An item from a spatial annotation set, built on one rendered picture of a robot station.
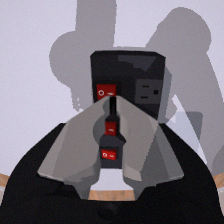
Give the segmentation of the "black power strip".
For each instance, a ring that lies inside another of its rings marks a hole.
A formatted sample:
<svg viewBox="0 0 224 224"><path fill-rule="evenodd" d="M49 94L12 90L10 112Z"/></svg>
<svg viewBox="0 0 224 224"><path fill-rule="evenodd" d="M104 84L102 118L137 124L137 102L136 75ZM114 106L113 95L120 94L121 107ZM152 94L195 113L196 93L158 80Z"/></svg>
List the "black power strip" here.
<svg viewBox="0 0 224 224"><path fill-rule="evenodd" d="M158 119L166 57L151 51L107 50L90 56L93 103L105 96L121 96L146 114ZM101 169L122 169L125 138L120 119L113 112L100 138Z"/></svg>

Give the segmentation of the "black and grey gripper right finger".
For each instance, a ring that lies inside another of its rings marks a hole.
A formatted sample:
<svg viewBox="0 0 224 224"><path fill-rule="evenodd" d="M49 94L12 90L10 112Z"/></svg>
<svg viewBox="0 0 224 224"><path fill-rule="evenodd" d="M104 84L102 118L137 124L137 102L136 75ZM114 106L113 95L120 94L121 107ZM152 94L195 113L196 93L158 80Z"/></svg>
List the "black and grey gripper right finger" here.
<svg viewBox="0 0 224 224"><path fill-rule="evenodd" d="M215 224L224 224L216 184L200 156L165 123L121 96L114 96L114 111L127 141L123 146L123 181L133 188L135 200L145 187L155 186L158 199L190 203Z"/></svg>

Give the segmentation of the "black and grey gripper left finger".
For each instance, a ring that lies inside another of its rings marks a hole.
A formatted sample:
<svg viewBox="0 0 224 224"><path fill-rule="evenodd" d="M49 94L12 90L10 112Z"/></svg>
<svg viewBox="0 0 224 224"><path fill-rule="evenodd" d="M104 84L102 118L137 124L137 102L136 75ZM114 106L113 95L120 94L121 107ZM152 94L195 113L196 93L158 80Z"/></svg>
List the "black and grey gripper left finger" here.
<svg viewBox="0 0 224 224"><path fill-rule="evenodd" d="M112 114L114 96L105 96L65 123L58 124L18 162L5 187L0 224L20 203L41 196L60 196L65 184L81 199L89 198L99 180L99 142ZM105 112L104 112L105 111Z"/></svg>

